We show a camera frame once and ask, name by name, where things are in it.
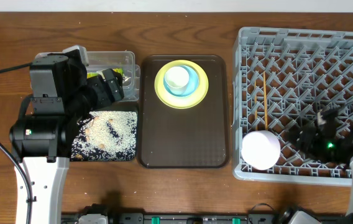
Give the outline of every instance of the white cup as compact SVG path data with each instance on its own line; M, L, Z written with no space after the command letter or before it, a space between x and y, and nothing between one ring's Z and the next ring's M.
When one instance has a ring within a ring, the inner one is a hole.
M165 72L165 83L175 95L185 92L189 83L189 72L180 66L175 66Z
M267 170L280 157L280 143L270 131L253 131L243 138L241 156L255 169Z

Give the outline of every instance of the clear plastic container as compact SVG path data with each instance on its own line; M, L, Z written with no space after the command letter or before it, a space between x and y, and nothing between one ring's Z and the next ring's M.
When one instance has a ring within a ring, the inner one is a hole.
M36 58L44 57L49 52L39 53ZM124 73L122 101L138 101L140 87L140 68L135 64L135 55L130 51L122 52L87 52L89 65L87 72L97 72L108 68L121 68Z

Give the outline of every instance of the green clip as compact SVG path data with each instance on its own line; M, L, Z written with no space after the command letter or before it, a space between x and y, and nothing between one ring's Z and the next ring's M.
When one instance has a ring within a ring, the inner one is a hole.
M160 224L160 217L152 217L152 224Z
M232 224L240 224L240 218L233 218Z

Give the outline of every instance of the gray dish rack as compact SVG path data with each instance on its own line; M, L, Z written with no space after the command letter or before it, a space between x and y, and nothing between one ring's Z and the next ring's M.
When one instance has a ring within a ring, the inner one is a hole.
M353 102L353 32L243 27L233 51L234 176L350 186L352 174L343 170L343 164L307 158L283 137L290 128L314 120L321 108ZM265 171L255 170L241 157L244 135L257 126L264 128L263 72L267 77L268 130L278 136L282 147L277 164ZM353 103L337 120L337 136L343 138L353 124Z

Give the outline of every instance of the brown tabletop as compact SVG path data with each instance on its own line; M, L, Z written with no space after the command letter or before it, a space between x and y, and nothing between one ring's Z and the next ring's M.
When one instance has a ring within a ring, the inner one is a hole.
M232 93L232 45L245 26L353 31L353 14L0 13L0 68L76 44L90 51L130 50L139 65L153 54L214 54L226 63L227 87ZM8 149L9 128L16 121L22 97L31 92L27 68L0 75L0 141ZM73 162L62 211L106 203L118 211L236 214L265 202L277 210L298 203L316 213L343 214L349 193L348 187L237 180L230 162L210 170L145 169L136 160ZM14 223L15 215L15 173L0 151L0 223Z

